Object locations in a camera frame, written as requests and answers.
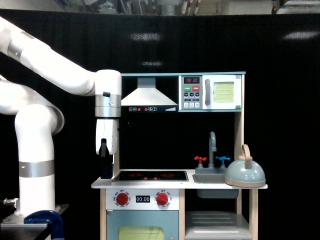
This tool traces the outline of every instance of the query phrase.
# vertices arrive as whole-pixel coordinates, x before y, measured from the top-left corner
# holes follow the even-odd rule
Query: timer display
[[[199,84],[200,83],[200,77],[199,76],[193,76],[193,77],[185,77],[184,78],[185,84]]]
[[[150,196],[135,196],[136,203],[150,203]]]

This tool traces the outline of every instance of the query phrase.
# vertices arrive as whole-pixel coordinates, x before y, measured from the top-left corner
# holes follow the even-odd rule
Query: oven door
[[[108,240],[178,240],[177,210],[108,210]]]

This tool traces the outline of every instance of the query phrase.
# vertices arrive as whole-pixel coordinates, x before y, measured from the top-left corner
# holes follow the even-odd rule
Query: range hood
[[[155,77],[138,77],[137,89],[121,101],[124,112],[177,112],[174,101],[156,89]]]

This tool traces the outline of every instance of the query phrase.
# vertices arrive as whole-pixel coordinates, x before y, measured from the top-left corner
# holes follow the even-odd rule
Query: red faucet handle
[[[195,156],[194,160],[199,160],[199,164],[202,164],[202,161],[207,161],[206,157]]]

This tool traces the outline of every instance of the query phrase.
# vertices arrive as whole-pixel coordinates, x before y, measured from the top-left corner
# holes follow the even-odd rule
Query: toy stove
[[[120,171],[113,181],[188,181],[185,171],[146,171],[130,170]]]

